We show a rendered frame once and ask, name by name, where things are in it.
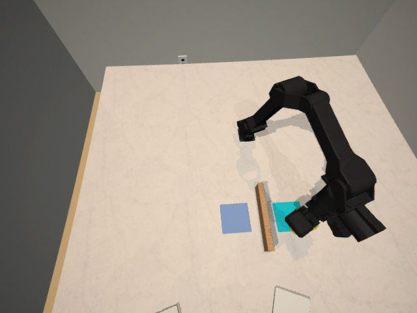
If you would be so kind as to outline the brown wooden plank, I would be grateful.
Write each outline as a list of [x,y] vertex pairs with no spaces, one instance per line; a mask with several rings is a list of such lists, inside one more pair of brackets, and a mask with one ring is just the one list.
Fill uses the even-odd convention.
[[257,207],[259,213],[259,222],[263,236],[263,245],[265,252],[275,251],[274,242],[272,238],[272,230],[270,225],[270,218],[268,217],[268,209],[266,205],[266,197],[263,183],[257,183],[255,186],[255,193],[257,198]]

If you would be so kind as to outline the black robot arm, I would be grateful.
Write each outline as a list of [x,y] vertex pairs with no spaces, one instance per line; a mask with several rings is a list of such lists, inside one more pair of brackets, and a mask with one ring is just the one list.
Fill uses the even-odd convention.
[[297,76],[275,83],[270,99],[251,117],[237,121],[240,142],[255,141],[254,133],[264,130],[266,121],[282,108],[304,112],[326,158],[326,183],[319,201],[337,210],[320,219],[328,223],[335,237],[351,235],[360,242],[386,229],[365,206],[374,199],[376,177],[368,163],[353,153],[330,106],[329,95],[315,83]]

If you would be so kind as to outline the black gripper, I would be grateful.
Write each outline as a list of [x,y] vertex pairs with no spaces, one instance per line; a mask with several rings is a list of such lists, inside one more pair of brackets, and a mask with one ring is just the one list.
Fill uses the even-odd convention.
[[293,211],[285,217],[286,223],[296,233],[298,237],[304,237],[314,227],[322,221],[320,218],[324,215],[331,216],[337,210],[327,209],[319,201],[319,193],[311,197],[311,200],[305,203],[298,210]]

